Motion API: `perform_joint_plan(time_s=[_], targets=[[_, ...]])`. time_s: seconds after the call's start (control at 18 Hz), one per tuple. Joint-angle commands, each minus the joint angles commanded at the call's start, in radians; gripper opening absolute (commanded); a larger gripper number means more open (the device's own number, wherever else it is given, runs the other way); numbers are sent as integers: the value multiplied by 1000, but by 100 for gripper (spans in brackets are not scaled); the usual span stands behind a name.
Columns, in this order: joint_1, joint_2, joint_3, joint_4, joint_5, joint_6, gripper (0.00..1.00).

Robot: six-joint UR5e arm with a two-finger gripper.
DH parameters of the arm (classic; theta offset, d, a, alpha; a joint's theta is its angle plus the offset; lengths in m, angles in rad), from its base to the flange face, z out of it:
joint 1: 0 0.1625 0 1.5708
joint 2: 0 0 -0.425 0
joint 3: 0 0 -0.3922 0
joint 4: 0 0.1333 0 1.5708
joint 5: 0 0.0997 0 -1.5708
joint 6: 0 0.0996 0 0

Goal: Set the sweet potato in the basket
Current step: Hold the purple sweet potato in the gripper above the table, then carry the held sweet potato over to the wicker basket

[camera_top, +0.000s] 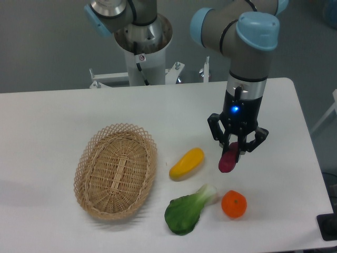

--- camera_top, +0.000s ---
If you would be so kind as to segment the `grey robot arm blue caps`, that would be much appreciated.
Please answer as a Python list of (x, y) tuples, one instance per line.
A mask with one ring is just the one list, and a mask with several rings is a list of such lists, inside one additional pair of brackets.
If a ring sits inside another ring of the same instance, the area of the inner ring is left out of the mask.
[[(277, 16), (287, 5), (287, 1), (233, 1), (220, 10), (202, 8), (192, 17), (192, 40), (231, 61), (223, 110), (207, 120), (213, 139), (222, 147), (223, 162), (238, 162), (268, 135), (258, 126), (257, 116), (278, 44)], [(84, 11), (96, 31), (113, 35), (129, 56), (131, 85), (164, 83), (164, 57), (154, 61), (150, 56), (167, 48), (172, 28), (158, 13), (156, 1), (91, 1)]]

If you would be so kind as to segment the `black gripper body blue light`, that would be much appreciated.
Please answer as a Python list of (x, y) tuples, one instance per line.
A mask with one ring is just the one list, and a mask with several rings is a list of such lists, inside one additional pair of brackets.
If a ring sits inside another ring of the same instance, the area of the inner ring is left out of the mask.
[(223, 111), (220, 121), (224, 126), (224, 137), (230, 134), (239, 135), (240, 128), (245, 135), (256, 131), (258, 128), (257, 117), (259, 114), (262, 97), (254, 100), (240, 99), (236, 101), (228, 91), (225, 92)]

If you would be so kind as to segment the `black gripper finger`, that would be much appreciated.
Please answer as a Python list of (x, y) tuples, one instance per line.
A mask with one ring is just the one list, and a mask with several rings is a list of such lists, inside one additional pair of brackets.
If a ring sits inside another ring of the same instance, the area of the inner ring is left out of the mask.
[(220, 127), (220, 115), (217, 113), (212, 113), (207, 122), (209, 124), (212, 137), (215, 141), (219, 142), (220, 147), (222, 148), (222, 155), (224, 155), (229, 150), (229, 140), (231, 134), (228, 131), (222, 131)]
[(237, 136), (237, 154), (235, 157), (235, 162), (238, 163), (240, 156), (244, 155), (246, 152), (252, 152), (254, 151), (261, 143), (263, 143), (267, 136), (269, 135), (269, 131), (264, 128), (257, 127), (255, 129), (255, 139), (247, 142), (247, 133), (246, 129), (244, 127), (239, 128), (239, 134)]

